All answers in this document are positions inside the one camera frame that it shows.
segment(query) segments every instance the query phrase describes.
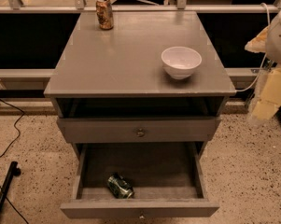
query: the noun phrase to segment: drawer knob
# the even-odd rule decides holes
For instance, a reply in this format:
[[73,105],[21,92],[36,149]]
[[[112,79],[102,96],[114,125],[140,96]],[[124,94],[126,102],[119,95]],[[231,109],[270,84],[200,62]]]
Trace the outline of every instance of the drawer knob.
[[138,129],[138,131],[137,131],[137,136],[138,137],[143,137],[145,135],[145,133],[144,133],[144,130],[143,129]]

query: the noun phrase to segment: soda can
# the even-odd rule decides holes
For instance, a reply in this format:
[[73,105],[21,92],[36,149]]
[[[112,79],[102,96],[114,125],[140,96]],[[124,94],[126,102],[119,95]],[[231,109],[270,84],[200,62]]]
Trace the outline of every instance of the soda can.
[[110,0],[97,0],[96,14],[101,29],[109,30],[113,28],[113,12]]
[[116,198],[128,199],[134,195],[133,187],[117,173],[108,178],[107,185]]

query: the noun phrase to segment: drawer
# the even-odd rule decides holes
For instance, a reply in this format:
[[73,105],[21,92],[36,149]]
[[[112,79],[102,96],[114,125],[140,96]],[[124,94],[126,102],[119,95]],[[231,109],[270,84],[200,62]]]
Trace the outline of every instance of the drawer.
[[67,143],[209,141],[219,125],[216,117],[161,119],[58,119]]
[[[116,199],[106,182],[119,173],[131,183],[132,199]],[[61,205],[70,218],[210,217],[193,143],[124,143],[83,146],[73,196]]]

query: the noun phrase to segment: speckled floor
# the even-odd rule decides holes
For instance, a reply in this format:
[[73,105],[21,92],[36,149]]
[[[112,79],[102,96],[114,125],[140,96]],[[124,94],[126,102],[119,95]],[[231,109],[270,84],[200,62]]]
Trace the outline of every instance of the speckled floor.
[[[255,129],[242,105],[229,104],[213,140],[201,158],[209,199],[220,208],[210,218],[69,219],[59,209],[68,202],[78,165],[56,125],[50,103],[13,103],[26,111],[21,137],[0,159],[0,183],[12,161],[21,176],[12,180],[8,198],[32,224],[237,224],[281,223],[281,128],[277,119]],[[0,153],[16,136],[19,112],[0,108]],[[5,202],[2,224],[24,223]]]

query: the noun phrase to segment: bowl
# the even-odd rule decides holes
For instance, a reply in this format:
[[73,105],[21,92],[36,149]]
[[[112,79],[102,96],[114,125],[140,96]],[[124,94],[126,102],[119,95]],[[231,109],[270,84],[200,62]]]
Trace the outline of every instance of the bowl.
[[202,56],[194,49],[171,47],[162,52],[163,69],[174,79],[190,77],[202,62]]

